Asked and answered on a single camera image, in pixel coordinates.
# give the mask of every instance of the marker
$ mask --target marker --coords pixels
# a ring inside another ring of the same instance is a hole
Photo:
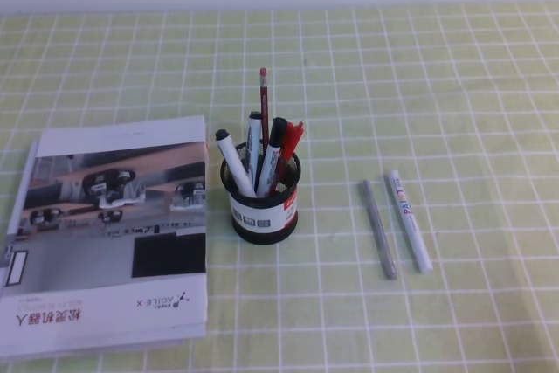
[[[392,194],[394,194],[394,199],[396,200],[398,212],[404,222],[405,231],[408,238],[410,238],[411,249],[416,256],[419,271],[421,273],[428,273],[432,271],[433,264],[427,253],[427,248],[425,248],[418,222],[413,215],[413,211],[411,211],[411,205],[408,202],[408,197],[405,194],[405,189],[397,170],[390,172],[390,187],[392,189]]]
[[[273,119],[272,132],[270,133],[270,142],[262,163],[262,172],[260,173],[259,187],[256,190],[256,197],[267,197],[270,187],[273,183],[273,177],[276,173],[276,165],[280,158],[283,137],[287,130],[287,120],[285,118],[276,117]]]
[[[268,82],[266,69],[260,69],[260,112],[262,113],[262,149],[266,155],[268,147]]]
[[[276,173],[273,177],[272,186],[270,187],[270,196],[273,196],[276,193],[278,182],[283,179],[286,167],[289,164],[289,161],[291,161],[293,152],[295,151],[300,138],[303,136],[304,131],[303,121],[300,122],[297,127],[295,127],[291,122],[287,123],[287,131],[284,135],[281,153],[279,154],[278,166],[276,167]]]
[[[252,111],[248,119],[248,137],[246,139],[245,170],[251,180],[252,190],[256,188],[256,172],[259,166],[260,132],[262,131],[262,113]]]
[[[238,192],[245,197],[256,198],[256,194],[254,194],[251,186],[251,180],[248,179],[243,163],[238,158],[237,150],[233,146],[233,140],[229,133],[227,133],[227,130],[218,130],[216,132],[216,141],[221,154],[224,156],[227,165],[229,165],[229,171],[237,184]]]
[[[370,183],[367,180],[364,180],[362,185],[365,198],[367,199],[367,212],[369,213],[370,224],[375,234],[376,248],[381,259],[384,275],[388,280],[395,280],[397,278],[396,268],[394,267],[394,260],[390,254],[390,248],[384,233],[383,221],[378,213],[378,207],[376,207],[373,190],[370,188]]]

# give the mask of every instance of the black pen holder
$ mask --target black pen holder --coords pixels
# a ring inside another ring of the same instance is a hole
[[[241,162],[245,163],[246,143],[239,144],[236,149]],[[263,160],[260,146],[259,167]],[[242,196],[225,160],[219,173],[229,192],[233,228],[242,239],[255,245],[272,245],[293,233],[298,220],[297,183],[300,179],[300,162],[296,154],[287,164],[275,193],[266,198]]]

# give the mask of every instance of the white marker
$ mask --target white marker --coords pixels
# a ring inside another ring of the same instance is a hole
[[[256,198],[256,194],[251,186],[251,180],[248,179],[243,163],[238,158],[237,150],[233,146],[233,140],[229,133],[227,133],[227,130],[218,130],[216,132],[216,141],[237,184],[238,192],[245,197]]]
[[[402,181],[400,181],[400,175],[397,170],[390,172],[390,187],[392,188],[392,193],[396,200],[398,212],[404,222],[405,231],[408,238],[410,238],[411,248],[418,261],[419,271],[421,273],[428,273],[432,271],[433,264],[427,253],[427,248],[425,248],[418,222],[411,211],[411,205],[408,202],[408,197],[405,195],[405,189],[402,185]]]
[[[260,133],[262,113],[252,111],[248,118],[248,138],[246,139],[245,170],[251,180],[252,189],[256,187],[256,172],[259,166]]]
[[[276,117],[272,122],[272,131],[270,132],[270,141],[266,148],[264,162],[262,162],[262,172],[260,173],[259,187],[256,190],[256,197],[268,197],[273,178],[276,173],[276,166],[280,158],[281,146],[283,146],[283,136],[287,131],[287,120],[285,118]]]

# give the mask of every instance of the photo on book cover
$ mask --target photo on book cover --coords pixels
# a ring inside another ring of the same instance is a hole
[[[204,142],[35,159],[2,296],[205,273]]]

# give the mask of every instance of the book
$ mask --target book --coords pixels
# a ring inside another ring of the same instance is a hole
[[[45,131],[0,253],[0,361],[204,335],[206,167],[203,117]]]

